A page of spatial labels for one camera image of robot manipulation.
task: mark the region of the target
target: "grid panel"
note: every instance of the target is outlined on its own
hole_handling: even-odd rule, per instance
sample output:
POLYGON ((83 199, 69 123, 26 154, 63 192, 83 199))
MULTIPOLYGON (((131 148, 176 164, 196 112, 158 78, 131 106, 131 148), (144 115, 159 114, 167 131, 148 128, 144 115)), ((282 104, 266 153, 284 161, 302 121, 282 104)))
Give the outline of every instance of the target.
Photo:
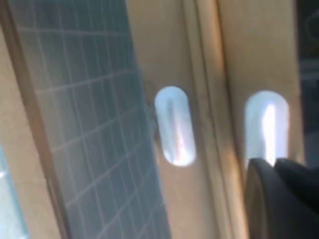
POLYGON ((125 0, 9 0, 74 239, 168 239, 125 0))

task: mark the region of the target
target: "black object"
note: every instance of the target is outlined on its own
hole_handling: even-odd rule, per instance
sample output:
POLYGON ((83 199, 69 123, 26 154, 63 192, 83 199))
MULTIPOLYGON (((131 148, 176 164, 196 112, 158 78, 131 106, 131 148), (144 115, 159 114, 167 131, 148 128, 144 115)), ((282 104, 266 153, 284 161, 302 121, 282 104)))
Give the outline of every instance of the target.
POLYGON ((303 191, 313 190, 316 184, 309 183, 312 176, 307 177, 307 169, 284 164, 279 162, 273 168, 266 160, 249 162, 245 204, 250 237, 319 239, 319 214, 308 205, 303 191), (296 172, 299 177, 290 180, 296 172))

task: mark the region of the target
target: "beige panel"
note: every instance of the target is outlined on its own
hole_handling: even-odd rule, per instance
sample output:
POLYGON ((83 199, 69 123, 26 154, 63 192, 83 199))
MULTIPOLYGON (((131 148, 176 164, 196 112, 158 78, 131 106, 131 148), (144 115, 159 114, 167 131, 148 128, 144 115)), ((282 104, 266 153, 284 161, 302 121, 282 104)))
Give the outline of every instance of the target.
POLYGON ((290 106, 289 157, 304 162, 294 1, 220 0, 236 144, 244 159, 244 109, 260 90, 281 94, 290 106))
POLYGON ((190 102, 198 153, 196 162, 186 168, 172 166, 162 154, 158 133, 155 139, 172 238, 218 238, 205 170, 205 150, 192 79, 183 1, 135 0, 128 2, 128 9, 148 103, 152 105, 156 93, 168 85, 182 88, 190 102))
POLYGON ((0 143, 32 239, 61 238, 0 28, 0 143))

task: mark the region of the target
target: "light through hole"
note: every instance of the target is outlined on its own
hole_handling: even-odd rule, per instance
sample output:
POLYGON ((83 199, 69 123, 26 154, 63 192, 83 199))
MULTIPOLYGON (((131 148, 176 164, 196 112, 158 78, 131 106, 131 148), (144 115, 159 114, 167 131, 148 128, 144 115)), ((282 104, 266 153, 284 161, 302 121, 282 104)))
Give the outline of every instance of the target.
POLYGON ((245 109, 245 156, 262 158, 274 165, 288 157, 289 109, 285 99, 271 91, 260 91, 245 109))

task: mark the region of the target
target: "oval cutout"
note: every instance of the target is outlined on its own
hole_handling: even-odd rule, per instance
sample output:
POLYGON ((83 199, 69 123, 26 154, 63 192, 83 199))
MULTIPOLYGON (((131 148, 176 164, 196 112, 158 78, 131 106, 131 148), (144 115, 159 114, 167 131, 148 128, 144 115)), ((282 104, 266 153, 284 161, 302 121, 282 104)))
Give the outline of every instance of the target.
POLYGON ((286 100, 272 91, 254 94, 245 108, 246 159, 263 158, 274 165, 277 158, 287 158, 288 129, 286 100))
POLYGON ((155 97, 162 150, 167 161, 185 167, 194 162, 196 147, 187 95, 178 87, 161 89, 155 97))

